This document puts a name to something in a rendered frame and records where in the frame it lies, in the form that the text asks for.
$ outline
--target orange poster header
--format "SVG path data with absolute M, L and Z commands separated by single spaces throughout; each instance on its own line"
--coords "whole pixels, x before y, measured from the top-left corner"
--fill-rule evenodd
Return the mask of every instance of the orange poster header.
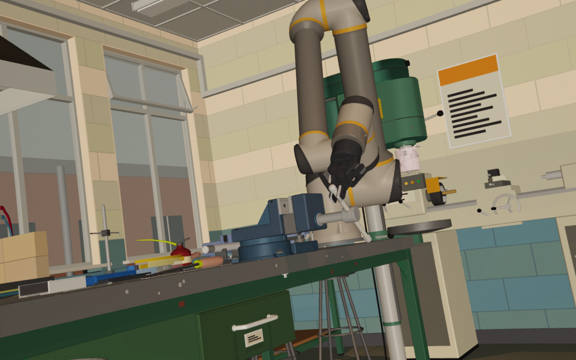
M 492 55 L 465 64 L 458 64 L 451 68 L 439 70 L 439 86 L 461 82 L 476 76 L 486 75 L 498 71 L 497 56 Z

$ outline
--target white handle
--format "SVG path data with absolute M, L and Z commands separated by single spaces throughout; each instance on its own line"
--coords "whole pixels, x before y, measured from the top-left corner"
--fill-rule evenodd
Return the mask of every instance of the white handle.
M 328 190 L 336 195 L 337 194 L 337 187 L 333 184 L 330 184 L 330 186 L 328 187 Z M 338 200 L 339 204 L 341 204 L 341 207 L 343 208 L 343 210 L 345 210 L 346 212 L 350 209 L 350 207 L 348 207 L 348 205 L 346 204 L 346 202 L 344 201 L 344 199 L 337 197 L 336 200 Z M 366 243 L 370 243 L 370 241 L 373 239 L 372 237 L 370 237 L 370 235 L 368 235 L 368 233 L 366 232 L 366 230 L 364 230 L 364 227 L 362 226 L 362 224 L 359 223 L 359 221 L 355 221 L 354 225 L 357 227 L 357 229 L 359 230 L 359 232 L 361 233 L 363 239 L 366 241 Z
M 233 325 L 232 330 L 248 330 L 250 328 L 254 328 L 255 326 L 260 326 L 271 321 L 276 321 L 277 319 L 279 319 L 279 315 L 268 315 L 265 317 L 265 319 L 253 321 L 251 323 L 247 323 L 246 325 Z

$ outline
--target ceiling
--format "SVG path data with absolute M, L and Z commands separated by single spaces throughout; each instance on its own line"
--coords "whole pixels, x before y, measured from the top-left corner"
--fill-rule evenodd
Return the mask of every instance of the ceiling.
M 196 42 L 302 0 L 192 0 L 153 17 L 133 11 L 132 3 L 135 1 L 82 0 L 83 3 Z

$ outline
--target metal stool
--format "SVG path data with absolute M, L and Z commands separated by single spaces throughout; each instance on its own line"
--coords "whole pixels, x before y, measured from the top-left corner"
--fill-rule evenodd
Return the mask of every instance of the metal stool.
M 352 340 L 352 348 L 354 349 L 354 356 L 359 360 L 359 353 L 357 352 L 357 343 L 355 342 L 355 334 L 359 333 L 361 337 L 361 342 L 363 343 L 363 348 L 366 350 L 366 356 L 368 360 L 370 360 L 370 354 L 368 353 L 368 347 L 366 346 L 366 339 L 364 339 L 364 328 L 359 326 L 359 317 L 357 316 L 357 311 L 355 310 L 355 305 L 353 303 L 352 297 L 350 297 L 350 289 L 348 289 L 348 283 L 346 282 L 346 278 L 348 275 L 343 276 L 336 276 L 333 278 L 329 278 L 328 280 L 336 280 L 337 284 L 339 285 L 339 292 L 341 293 L 341 303 L 343 304 L 343 311 L 345 312 L 345 319 L 348 323 L 348 326 L 344 327 L 335 327 L 330 328 L 330 298 L 329 298 L 329 289 L 326 286 L 326 314 L 327 314 L 327 333 L 323 334 L 322 331 L 322 287 L 324 286 L 324 282 L 328 280 L 319 281 L 319 360 L 322 360 L 322 337 L 328 338 L 328 349 L 330 350 L 330 360 L 332 360 L 332 338 L 335 337 L 343 337 L 345 335 L 350 335 L 350 339 Z M 346 306 L 346 301 L 344 299 L 344 288 L 342 287 L 341 283 L 343 281 L 343 285 L 345 286 L 345 292 L 348 294 L 348 302 L 350 303 L 350 309 L 352 309 L 352 316 L 354 316 L 354 321 L 356 322 L 356 326 L 352 325 L 350 321 L 350 315 L 348 314 L 348 306 Z M 335 330 L 343 330 L 348 329 L 350 333 L 336 333 L 333 334 Z
M 287 353 L 288 357 L 286 360 L 297 360 L 297 355 L 301 354 L 301 351 L 295 351 L 295 347 L 293 347 L 293 342 L 288 341 L 286 342 L 286 349 L 275 351 L 274 355 Z M 259 355 L 255 355 L 252 357 L 252 360 L 259 360 Z

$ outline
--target label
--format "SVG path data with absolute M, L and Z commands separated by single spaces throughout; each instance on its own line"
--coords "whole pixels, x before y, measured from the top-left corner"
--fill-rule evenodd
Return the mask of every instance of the label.
M 256 344 L 264 341 L 264 331 L 260 328 L 259 330 L 246 333 L 244 341 L 246 342 L 246 347 L 256 346 Z
M 512 136 L 496 54 L 437 74 L 451 149 Z

